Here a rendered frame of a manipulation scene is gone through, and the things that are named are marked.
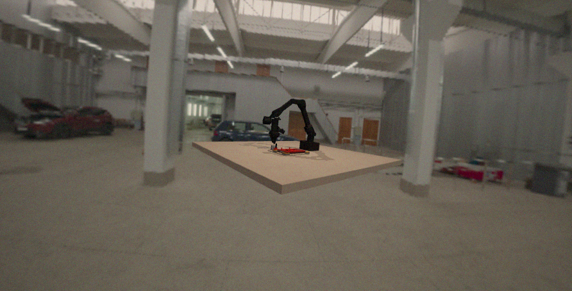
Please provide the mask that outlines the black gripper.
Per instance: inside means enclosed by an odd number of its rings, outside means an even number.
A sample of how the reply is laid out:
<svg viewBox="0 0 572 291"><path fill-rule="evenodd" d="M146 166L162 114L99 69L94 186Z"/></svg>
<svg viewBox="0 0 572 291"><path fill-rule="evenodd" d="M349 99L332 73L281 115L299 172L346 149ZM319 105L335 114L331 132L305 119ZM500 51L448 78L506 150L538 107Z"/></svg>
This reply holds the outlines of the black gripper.
<svg viewBox="0 0 572 291"><path fill-rule="evenodd" d="M271 131L269 132L271 141L273 144L276 143L276 139L280 136L278 131L278 125L271 125Z"/></svg>

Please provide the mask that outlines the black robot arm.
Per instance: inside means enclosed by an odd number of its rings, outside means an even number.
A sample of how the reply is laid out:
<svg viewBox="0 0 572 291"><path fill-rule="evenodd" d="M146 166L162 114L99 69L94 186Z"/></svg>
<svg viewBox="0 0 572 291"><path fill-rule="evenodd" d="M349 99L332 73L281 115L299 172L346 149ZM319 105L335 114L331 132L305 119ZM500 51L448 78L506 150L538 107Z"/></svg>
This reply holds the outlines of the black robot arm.
<svg viewBox="0 0 572 291"><path fill-rule="evenodd" d="M304 99L290 99L289 101L287 101L283 106L281 106L278 109L275 109L272 111L272 114L269 117L264 116L263 118L263 124L271 124L271 125L278 125L278 121L281 120L279 118L279 116L282 114L282 112L287 109L290 105L292 104L296 104L299 109L301 110L304 122L305 122L305 131L307 133L307 141L306 142L314 142L314 136L316 136L316 133L314 131L313 126L311 125L309 118L308 118L308 114L306 111L306 102ZM278 118L275 118L278 117ZM274 118L274 119L272 119ZM281 129L280 127L278 127L278 131L282 134L285 133L285 131L283 129Z"/></svg>

